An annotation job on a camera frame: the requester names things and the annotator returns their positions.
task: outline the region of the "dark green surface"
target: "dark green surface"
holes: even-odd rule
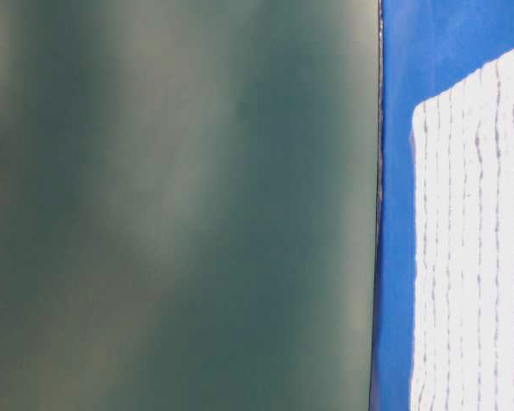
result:
[[[376,6],[0,0],[0,410],[364,410]]]

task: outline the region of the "white towel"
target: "white towel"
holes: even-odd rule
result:
[[[514,409],[514,50],[415,108],[412,410]]]

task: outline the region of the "blue surface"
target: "blue surface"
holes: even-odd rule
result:
[[[385,0],[384,202],[372,409],[409,409],[415,281],[413,109],[514,48],[514,0]]]

